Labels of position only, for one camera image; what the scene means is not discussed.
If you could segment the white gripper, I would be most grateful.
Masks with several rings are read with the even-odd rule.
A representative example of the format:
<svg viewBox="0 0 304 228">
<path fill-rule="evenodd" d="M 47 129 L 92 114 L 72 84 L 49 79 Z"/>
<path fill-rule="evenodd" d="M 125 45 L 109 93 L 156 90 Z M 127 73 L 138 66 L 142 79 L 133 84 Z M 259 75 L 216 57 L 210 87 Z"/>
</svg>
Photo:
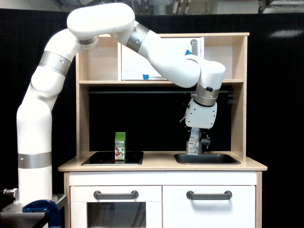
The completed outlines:
<svg viewBox="0 0 304 228">
<path fill-rule="evenodd" d="M 191 98 L 184 117 L 180 120 L 191 128 L 210 129 L 213 127 L 217 115 L 217 103 L 211 107 L 201 106 Z"/>
</svg>

